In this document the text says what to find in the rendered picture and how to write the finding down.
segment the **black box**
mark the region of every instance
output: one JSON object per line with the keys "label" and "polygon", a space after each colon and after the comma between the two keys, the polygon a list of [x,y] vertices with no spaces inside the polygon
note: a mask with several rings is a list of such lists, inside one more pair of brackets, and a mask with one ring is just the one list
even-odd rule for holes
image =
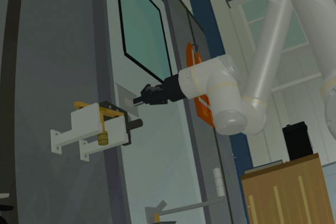
{"label": "black box", "polygon": [[287,125],[283,128],[283,133],[290,161],[313,154],[305,122]]}

